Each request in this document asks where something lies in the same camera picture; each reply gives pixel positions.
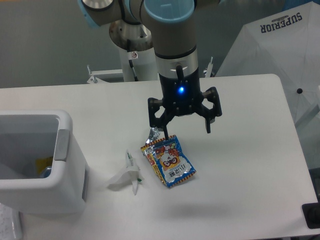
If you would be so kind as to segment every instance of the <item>snack bag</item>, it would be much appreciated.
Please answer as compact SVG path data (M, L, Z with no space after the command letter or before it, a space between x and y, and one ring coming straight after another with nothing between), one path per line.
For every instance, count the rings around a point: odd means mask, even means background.
M141 147L155 174L168 188L179 184L196 173L195 168L183 154L178 138L155 140Z

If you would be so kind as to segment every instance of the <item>trash bin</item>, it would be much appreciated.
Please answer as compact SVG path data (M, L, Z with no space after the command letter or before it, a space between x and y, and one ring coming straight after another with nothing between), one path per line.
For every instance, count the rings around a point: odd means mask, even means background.
M80 212L88 173L67 112L0 111L0 203L30 214Z

